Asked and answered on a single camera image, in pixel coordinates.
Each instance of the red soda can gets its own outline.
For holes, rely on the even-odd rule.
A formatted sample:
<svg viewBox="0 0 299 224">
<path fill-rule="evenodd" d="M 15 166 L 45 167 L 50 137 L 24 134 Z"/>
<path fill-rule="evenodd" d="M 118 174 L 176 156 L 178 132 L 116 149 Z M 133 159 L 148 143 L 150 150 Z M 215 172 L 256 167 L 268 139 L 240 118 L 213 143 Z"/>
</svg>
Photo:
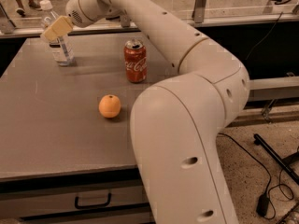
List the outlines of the red soda can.
<svg viewBox="0 0 299 224">
<path fill-rule="evenodd" d="M 129 81 L 138 83 L 147 77 L 147 50 L 142 41 L 132 39 L 125 43 L 124 61 Z"/>
</svg>

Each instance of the speckled floor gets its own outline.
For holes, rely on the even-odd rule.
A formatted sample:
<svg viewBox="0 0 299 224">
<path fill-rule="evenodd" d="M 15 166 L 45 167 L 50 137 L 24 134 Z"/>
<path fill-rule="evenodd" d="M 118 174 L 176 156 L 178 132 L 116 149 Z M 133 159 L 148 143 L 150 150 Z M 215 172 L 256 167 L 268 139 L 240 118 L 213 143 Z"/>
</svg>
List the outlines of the speckled floor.
<svg viewBox="0 0 299 224">
<path fill-rule="evenodd" d="M 68 0 L 51 1 L 56 10 L 60 14 L 64 14 L 64 6 Z M 191 16 L 194 6 L 194 0 L 153 1 L 182 19 L 188 19 Z M 27 16 L 25 19 L 20 19 L 19 15 L 15 13 L 16 3 L 13 0 L 1 0 L 1 2 L 8 15 L 19 26 L 35 27 L 39 25 L 40 13 L 29 9 L 26 4 Z M 262 15 L 269 12 L 279 13 L 281 9 L 290 12 L 290 7 L 275 7 L 273 4 L 269 4 L 268 0 L 207 0 L 206 17 Z M 281 157 L 296 152 L 299 147 L 299 104 L 274 107 L 270 117 L 272 123 L 263 119 L 261 108 L 246 109 L 223 132 L 231 135 L 266 166 L 272 176 L 270 187 L 273 187 L 278 184 L 281 169 L 262 147 L 254 145 L 253 134 L 258 133 Z M 260 164 L 229 138 L 219 135 L 217 146 L 221 166 L 240 224 L 277 223 L 299 198 L 298 186 L 285 173 L 282 173 L 281 181 L 292 188 L 293 200 L 287 200 L 279 189 L 274 189 L 271 191 L 271 201 L 276 209 L 276 217 L 271 220 L 258 217 L 255 212 L 257 200 L 266 187 L 269 175 Z M 299 165 L 294 165 L 293 168 L 299 173 Z M 273 214 L 274 211 L 270 206 L 267 216 L 271 217 Z M 14 219 L 0 220 L 0 224 L 16 223 L 19 222 Z"/>
</svg>

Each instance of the can lid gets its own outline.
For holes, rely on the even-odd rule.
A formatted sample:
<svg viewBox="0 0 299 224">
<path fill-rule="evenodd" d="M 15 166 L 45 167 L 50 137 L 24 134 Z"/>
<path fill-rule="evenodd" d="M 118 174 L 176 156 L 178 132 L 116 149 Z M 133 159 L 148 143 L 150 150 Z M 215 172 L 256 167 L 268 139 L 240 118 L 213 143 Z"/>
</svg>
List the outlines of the can lid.
<svg viewBox="0 0 299 224">
<path fill-rule="evenodd" d="M 141 49 L 143 47 L 143 43 L 138 39 L 132 39 L 125 43 L 125 47 L 128 49 Z"/>
<path fill-rule="evenodd" d="M 50 0 L 42 0 L 39 2 L 40 8 L 42 10 L 51 10 L 53 9 L 53 5 Z"/>
</svg>

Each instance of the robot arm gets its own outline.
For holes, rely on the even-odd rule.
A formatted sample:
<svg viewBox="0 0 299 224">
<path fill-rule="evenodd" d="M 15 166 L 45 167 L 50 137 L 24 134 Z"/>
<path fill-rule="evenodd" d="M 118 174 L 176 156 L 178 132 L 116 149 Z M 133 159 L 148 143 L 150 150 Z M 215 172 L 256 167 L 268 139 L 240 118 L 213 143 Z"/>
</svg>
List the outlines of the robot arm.
<svg viewBox="0 0 299 224">
<path fill-rule="evenodd" d="M 248 100 L 244 65 L 150 0 L 70 0 L 66 7 L 81 27 L 115 11 L 128 15 L 180 75 L 146 89 L 130 120 L 135 158 L 156 222 L 238 223 L 216 136 Z"/>
</svg>

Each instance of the clear bottle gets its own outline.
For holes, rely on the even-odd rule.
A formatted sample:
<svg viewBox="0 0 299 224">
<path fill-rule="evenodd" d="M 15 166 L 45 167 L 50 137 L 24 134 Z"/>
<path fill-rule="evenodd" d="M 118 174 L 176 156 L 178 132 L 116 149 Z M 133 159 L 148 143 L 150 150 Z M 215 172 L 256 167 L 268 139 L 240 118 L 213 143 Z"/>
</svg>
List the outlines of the clear bottle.
<svg viewBox="0 0 299 224">
<path fill-rule="evenodd" d="M 41 26 L 45 30 L 59 15 L 53 10 L 53 5 L 49 0 L 40 1 L 43 10 Z M 69 42 L 68 35 L 59 36 L 57 40 L 50 42 L 50 49 L 57 64 L 68 66 L 75 62 L 74 51 Z"/>
</svg>

